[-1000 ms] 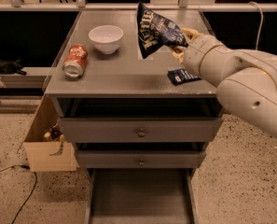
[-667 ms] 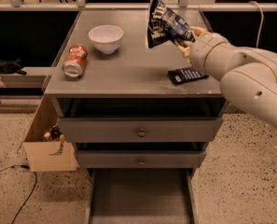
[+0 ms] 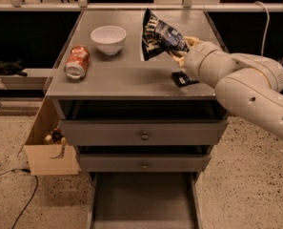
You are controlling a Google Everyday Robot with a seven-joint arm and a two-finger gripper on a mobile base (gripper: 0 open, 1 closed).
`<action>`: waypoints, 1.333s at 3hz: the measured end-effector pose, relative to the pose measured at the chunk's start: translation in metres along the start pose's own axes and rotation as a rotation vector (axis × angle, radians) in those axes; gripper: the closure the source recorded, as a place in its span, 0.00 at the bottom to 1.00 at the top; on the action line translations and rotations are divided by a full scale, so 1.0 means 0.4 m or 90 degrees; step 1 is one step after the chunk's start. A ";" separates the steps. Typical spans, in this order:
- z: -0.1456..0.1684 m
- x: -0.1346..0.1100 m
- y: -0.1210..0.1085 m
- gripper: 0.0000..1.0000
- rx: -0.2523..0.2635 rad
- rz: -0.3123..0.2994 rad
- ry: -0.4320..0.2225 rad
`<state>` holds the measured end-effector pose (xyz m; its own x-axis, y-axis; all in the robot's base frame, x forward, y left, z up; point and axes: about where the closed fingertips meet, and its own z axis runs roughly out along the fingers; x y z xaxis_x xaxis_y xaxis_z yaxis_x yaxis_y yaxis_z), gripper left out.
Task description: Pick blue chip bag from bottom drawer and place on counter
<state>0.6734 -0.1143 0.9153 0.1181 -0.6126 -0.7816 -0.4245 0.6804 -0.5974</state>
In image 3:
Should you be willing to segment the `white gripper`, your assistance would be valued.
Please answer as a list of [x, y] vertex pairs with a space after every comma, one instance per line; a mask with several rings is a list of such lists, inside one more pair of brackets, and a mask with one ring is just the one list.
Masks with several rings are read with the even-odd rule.
[[222, 59], [227, 54], [210, 41], [202, 42], [194, 36], [185, 36], [184, 40], [191, 49], [188, 53], [173, 53], [172, 59], [198, 81], [216, 84], [219, 80], [218, 72]]

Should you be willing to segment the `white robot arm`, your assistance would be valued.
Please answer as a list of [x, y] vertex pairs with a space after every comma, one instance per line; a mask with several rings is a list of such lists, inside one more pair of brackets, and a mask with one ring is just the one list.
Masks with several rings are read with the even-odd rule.
[[188, 52], [172, 58], [212, 88], [230, 113], [283, 140], [283, 66], [268, 57], [227, 53], [210, 41], [186, 37]]

